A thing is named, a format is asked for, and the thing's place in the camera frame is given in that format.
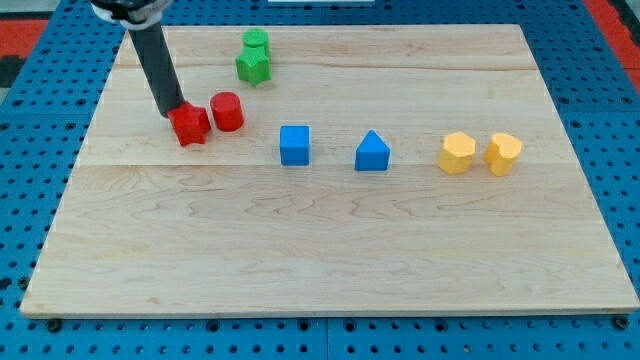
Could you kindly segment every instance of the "wood plank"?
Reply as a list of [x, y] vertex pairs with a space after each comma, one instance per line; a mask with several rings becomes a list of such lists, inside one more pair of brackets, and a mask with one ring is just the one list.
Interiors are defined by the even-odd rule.
[[[273, 80], [237, 81], [246, 28], [172, 28], [184, 91], [246, 125], [176, 145], [125, 38], [36, 266], [30, 317], [620, 313], [640, 304], [519, 27], [274, 27]], [[312, 166], [278, 129], [312, 126]], [[370, 128], [383, 173], [353, 171]], [[479, 144], [436, 166], [442, 137]], [[513, 172], [481, 160], [520, 137]]]

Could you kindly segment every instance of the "blue cube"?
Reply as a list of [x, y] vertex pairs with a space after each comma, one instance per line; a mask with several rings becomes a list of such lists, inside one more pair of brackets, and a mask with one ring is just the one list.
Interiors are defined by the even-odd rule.
[[309, 165], [309, 138], [308, 126], [282, 126], [280, 128], [280, 162], [282, 165]]
[[357, 171], [384, 171], [389, 166], [391, 149], [375, 131], [369, 130], [356, 150]]

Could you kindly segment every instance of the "green block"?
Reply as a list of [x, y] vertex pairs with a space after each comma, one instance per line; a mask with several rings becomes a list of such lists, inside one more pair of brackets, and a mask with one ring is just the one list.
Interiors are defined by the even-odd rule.
[[242, 54], [236, 58], [238, 78], [257, 86], [263, 81], [271, 80], [271, 64], [264, 47], [245, 46]]
[[242, 35], [242, 43], [244, 47], [264, 48], [264, 53], [271, 59], [271, 49], [269, 48], [269, 34], [262, 29], [247, 30]]

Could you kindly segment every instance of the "red cylinder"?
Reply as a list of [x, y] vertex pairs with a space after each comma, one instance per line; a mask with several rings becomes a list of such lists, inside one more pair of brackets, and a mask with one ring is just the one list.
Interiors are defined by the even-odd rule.
[[244, 123], [240, 98], [232, 92], [221, 92], [211, 98], [211, 112], [216, 127], [222, 131], [238, 130]]

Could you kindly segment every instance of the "yellow hexagonal block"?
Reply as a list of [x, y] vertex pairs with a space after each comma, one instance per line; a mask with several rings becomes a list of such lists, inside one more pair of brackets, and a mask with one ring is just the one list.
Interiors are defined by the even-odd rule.
[[522, 141], [515, 136], [497, 133], [491, 136], [491, 142], [484, 153], [484, 160], [495, 176], [505, 176], [522, 151]]
[[476, 141], [471, 136], [463, 132], [449, 134], [444, 137], [438, 166], [451, 175], [461, 174], [469, 170], [475, 153]]

